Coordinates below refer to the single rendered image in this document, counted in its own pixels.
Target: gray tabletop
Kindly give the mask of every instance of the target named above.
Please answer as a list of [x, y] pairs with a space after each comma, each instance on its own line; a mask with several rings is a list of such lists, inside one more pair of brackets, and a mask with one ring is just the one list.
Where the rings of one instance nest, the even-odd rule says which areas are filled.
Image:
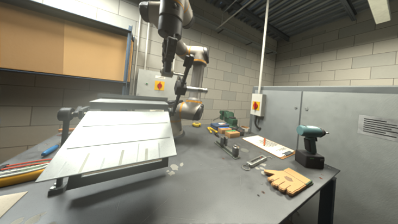
[[[314, 196], [338, 172], [307, 169], [294, 156], [281, 160], [242, 138], [230, 139], [240, 146], [234, 160], [216, 146], [217, 137], [206, 125], [184, 126], [185, 136], [175, 140], [177, 156], [169, 167], [132, 175], [47, 197], [55, 180], [27, 182], [0, 188], [0, 195], [28, 191], [1, 219], [12, 223], [45, 213], [37, 223], [280, 223]], [[57, 144], [54, 136], [5, 163], [40, 159], [41, 152]], [[241, 168], [260, 154], [271, 155], [266, 169], [288, 167], [303, 174], [314, 185], [295, 197], [274, 189], [261, 170]]]

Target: bulletin board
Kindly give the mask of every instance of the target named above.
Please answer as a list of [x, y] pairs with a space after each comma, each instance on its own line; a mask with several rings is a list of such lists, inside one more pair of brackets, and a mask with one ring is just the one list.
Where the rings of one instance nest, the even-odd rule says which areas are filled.
[[[130, 45], [128, 71], [133, 42]], [[126, 49], [126, 36], [0, 3], [3, 69], [122, 82]]]

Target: green power tool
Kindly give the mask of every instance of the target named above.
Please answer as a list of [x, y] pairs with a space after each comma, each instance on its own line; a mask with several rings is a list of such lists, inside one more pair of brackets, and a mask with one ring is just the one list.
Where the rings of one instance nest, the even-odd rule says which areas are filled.
[[238, 125], [238, 120], [231, 111], [220, 111], [220, 120], [224, 120], [229, 124], [230, 127], [236, 127]]
[[296, 161], [306, 168], [323, 169], [325, 158], [316, 152], [317, 138], [321, 138], [329, 132], [316, 126], [298, 126], [297, 133], [304, 136], [305, 150], [296, 150]]

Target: work glove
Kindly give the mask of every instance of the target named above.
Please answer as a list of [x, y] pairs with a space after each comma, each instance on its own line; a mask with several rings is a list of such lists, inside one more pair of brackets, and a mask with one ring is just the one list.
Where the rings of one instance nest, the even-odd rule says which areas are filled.
[[304, 189], [313, 185], [313, 182], [291, 168], [285, 170], [264, 170], [268, 182], [283, 194], [295, 196]]

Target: electrical box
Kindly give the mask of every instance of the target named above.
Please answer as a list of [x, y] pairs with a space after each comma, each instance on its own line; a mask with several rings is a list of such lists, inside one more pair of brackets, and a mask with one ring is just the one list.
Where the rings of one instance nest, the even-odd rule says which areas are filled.
[[170, 78], [161, 76], [160, 71], [139, 69], [136, 95], [176, 99], [174, 93], [176, 80], [177, 75]]
[[252, 94], [250, 114], [259, 117], [265, 116], [265, 94]]

